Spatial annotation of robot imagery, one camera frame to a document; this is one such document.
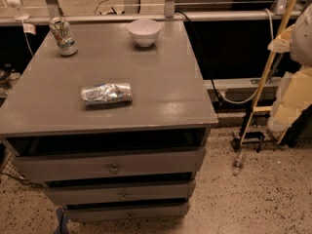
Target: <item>drawer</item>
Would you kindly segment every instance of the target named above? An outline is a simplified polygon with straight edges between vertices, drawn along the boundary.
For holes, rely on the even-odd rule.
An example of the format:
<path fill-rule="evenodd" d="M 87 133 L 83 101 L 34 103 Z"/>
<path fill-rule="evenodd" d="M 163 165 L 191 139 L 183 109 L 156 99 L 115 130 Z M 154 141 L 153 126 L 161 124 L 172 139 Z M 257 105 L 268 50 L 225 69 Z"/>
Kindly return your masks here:
<path fill-rule="evenodd" d="M 192 196 L 194 188 L 194 180 L 166 181 L 47 188 L 45 194 L 55 205 L 65 206 L 152 199 L 188 199 Z"/>
<path fill-rule="evenodd" d="M 37 182 L 187 172 L 195 176 L 201 168 L 205 152 L 205 147 L 186 147 L 16 157 L 14 165 L 28 179 Z"/>
<path fill-rule="evenodd" d="M 186 215 L 189 203 L 164 205 L 143 205 L 135 207 L 111 207 L 67 210 L 66 216 L 74 222 L 106 221 L 143 217 L 181 216 Z"/>

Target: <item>bowl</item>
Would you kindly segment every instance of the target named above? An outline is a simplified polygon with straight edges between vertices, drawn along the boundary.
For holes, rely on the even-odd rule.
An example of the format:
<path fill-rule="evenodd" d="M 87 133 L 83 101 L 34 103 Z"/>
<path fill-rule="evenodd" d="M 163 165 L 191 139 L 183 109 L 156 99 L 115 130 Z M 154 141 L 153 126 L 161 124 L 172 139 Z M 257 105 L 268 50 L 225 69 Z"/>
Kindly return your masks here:
<path fill-rule="evenodd" d="M 160 23 L 153 19 L 137 19 L 128 25 L 131 37 L 141 47 L 151 46 L 157 40 L 160 29 Z"/>

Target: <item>terrazzo floor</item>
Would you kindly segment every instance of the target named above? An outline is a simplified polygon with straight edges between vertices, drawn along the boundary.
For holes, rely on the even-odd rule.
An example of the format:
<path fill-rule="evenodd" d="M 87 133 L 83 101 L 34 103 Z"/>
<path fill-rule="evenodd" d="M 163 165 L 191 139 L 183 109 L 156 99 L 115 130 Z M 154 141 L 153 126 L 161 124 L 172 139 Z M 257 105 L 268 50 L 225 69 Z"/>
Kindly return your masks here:
<path fill-rule="evenodd" d="M 312 144 L 281 149 L 264 146 L 259 153 L 255 146 L 245 145 L 245 167 L 234 176 L 232 163 L 237 153 L 230 142 L 241 117 L 218 117 L 186 216 L 86 224 L 69 221 L 69 233 L 312 233 Z M 0 233 L 54 233 L 59 226 L 59 206 L 42 189 L 2 175 L 0 202 Z"/>

